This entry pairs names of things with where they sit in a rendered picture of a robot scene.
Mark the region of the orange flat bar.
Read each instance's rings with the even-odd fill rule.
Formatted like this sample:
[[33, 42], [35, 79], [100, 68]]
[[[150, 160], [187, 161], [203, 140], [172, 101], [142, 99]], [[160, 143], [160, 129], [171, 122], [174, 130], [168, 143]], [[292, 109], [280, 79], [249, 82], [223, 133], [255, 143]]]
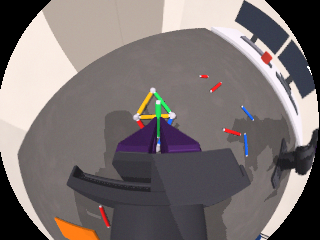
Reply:
[[66, 221], [63, 221], [57, 217], [55, 220], [63, 233], [63, 235], [71, 240], [100, 240], [94, 230], [83, 228]]

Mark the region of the green magnetic rod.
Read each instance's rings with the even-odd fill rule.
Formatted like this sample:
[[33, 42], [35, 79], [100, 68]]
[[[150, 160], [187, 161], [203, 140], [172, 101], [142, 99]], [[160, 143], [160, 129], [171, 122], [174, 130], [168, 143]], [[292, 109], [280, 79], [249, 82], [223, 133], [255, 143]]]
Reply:
[[161, 104], [163, 105], [163, 107], [166, 109], [166, 111], [170, 114], [171, 113], [171, 110], [169, 109], [169, 107], [166, 105], [166, 103], [162, 100], [162, 98], [158, 95], [157, 92], [154, 92], [154, 95], [156, 96], [156, 98], [158, 100], [161, 101]]
[[157, 138], [160, 138], [160, 117], [161, 117], [161, 101], [157, 100], [155, 103], [155, 114], [157, 117]]

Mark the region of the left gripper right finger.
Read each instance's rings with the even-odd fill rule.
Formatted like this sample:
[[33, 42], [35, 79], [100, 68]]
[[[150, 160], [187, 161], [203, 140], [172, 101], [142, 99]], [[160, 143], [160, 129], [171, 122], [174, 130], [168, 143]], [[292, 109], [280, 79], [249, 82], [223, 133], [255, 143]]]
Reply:
[[163, 117], [160, 117], [160, 147], [161, 153], [202, 151], [197, 141], [171, 126]]

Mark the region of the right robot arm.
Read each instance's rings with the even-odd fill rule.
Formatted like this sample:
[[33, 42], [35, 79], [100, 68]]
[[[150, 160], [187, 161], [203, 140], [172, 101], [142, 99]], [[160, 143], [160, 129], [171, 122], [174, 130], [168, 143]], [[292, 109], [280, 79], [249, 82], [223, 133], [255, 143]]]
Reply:
[[[303, 176], [303, 175], [306, 175], [307, 172], [311, 169], [313, 165], [313, 160], [314, 160], [313, 157], [315, 156], [315, 154], [313, 154], [313, 152], [315, 153], [315, 150], [313, 148], [316, 147], [317, 141], [318, 141], [317, 140], [318, 130], [319, 128], [312, 131], [312, 134], [314, 135], [311, 135], [312, 138], [308, 143], [311, 145], [297, 146], [295, 151], [292, 151], [292, 152], [287, 152], [288, 148], [287, 148], [285, 138], [282, 139], [276, 167], [271, 177], [271, 183], [272, 183], [273, 189], [277, 188], [282, 171], [295, 169], [295, 173], [298, 173], [298, 175]], [[285, 153], [288, 153], [288, 154], [285, 154]]]

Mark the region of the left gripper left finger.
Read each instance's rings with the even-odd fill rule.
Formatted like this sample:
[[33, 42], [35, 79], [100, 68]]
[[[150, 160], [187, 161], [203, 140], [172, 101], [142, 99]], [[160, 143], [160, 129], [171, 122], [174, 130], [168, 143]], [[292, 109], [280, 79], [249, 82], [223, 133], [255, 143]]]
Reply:
[[[154, 140], [154, 143], [153, 143]], [[116, 152], [148, 152], [156, 153], [157, 148], [157, 117], [154, 117], [149, 124], [133, 133], [118, 143]], [[115, 153], [116, 153], [115, 152]]]

